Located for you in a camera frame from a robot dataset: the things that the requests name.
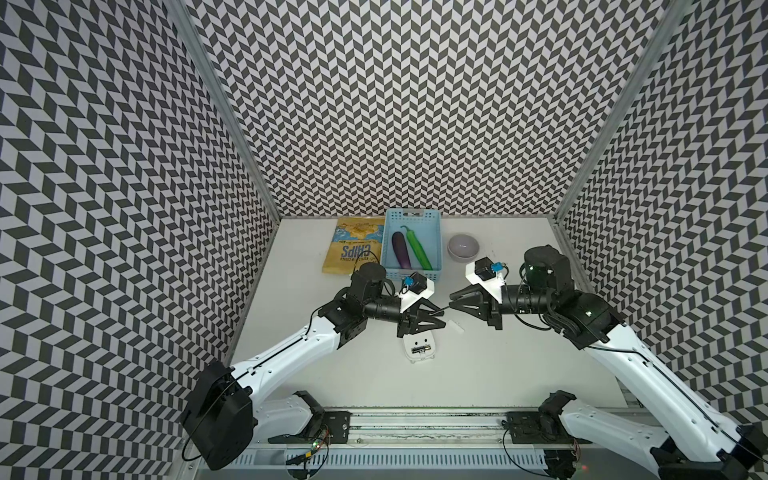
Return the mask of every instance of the green chili pepper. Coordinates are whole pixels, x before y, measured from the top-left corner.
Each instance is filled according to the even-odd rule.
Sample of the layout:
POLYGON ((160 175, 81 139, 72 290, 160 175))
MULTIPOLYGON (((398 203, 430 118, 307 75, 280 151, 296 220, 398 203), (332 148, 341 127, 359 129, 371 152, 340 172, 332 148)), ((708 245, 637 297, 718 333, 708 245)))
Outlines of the green chili pepper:
POLYGON ((429 262, 427 254, 424 253, 424 247, 422 247, 419 239, 416 238, 416 234, 413 233, 413 230, 409 229, 405 225, 401 225, 400 228, 406 229, 406 238, 408 239, 408 243, 411 245, 411 250, 413 250, 414 255, 416 255, 416 259, 419 261, 422 268, 424 270, 431 270, 432 264, 429 262))

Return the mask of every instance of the toy eggplant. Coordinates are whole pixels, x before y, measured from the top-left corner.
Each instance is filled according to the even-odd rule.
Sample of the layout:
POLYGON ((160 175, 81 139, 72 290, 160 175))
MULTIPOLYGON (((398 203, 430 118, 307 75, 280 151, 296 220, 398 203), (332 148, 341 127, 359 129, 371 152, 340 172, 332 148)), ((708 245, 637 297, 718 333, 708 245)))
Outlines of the toy eggplant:
POLYGON ((411 268, 411 259, 408 256, 406 237, 400 232, 392 234, 392 251, 395 252, 395 257, 397 257, 397 263, 400 264, 400 268, 411 268))

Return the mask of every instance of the black and white patterned wallpaper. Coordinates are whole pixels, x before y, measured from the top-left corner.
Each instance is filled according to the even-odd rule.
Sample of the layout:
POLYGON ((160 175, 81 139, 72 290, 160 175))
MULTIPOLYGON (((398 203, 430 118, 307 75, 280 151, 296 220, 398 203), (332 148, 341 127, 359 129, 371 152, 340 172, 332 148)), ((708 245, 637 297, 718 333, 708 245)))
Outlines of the black and white patterned wallpaper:
POLYGON ((667 1, 187 5, 282 214, 545 214, 667 1))
POLYGON ((0 478, 163 473, 273 228, 159 0, 0 2, 0 478))
POLYGON ((694 2, 564 224, 661 358, 768 431, 767 21, 694 2))

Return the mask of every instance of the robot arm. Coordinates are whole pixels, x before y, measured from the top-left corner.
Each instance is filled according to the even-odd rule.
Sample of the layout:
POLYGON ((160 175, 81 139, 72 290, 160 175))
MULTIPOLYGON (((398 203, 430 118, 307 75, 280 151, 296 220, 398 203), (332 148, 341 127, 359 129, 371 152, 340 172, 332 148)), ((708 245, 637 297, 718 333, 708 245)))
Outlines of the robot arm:
POLYGON ((352 274, 349 287, 298 332, 229 369, 214 361, 200 372, 181 423, 209 468, 228 465, 254 436, 315 437, 319 425, 310 425, 310 420, 320 407, 311 396, 297 392, 288 399, 266 398, 294 373, 358 336, 368 319, 397 323, 399 337, 445 327, 436 318, 444 312, 428 300, 435 292, 431 280, 414 273, 394 296, 383 293, 388 283, 382 266, 364 263, 352 274))
POLYGON ((566 392, 552 394, 540 412, 587 439, 644 466, 661 478, 747 478, 768 449, 759 425, 737 425, 682 382, 602 298, 574 289, 568 258, 556 249, 525 253, 522 282, 506 285, 500 263, 467 266, 472 285, 449 306, 502 329, 502 315, 540 314, 555 332, 586 349, 663 425, 649 427, 599 411, 566 392))

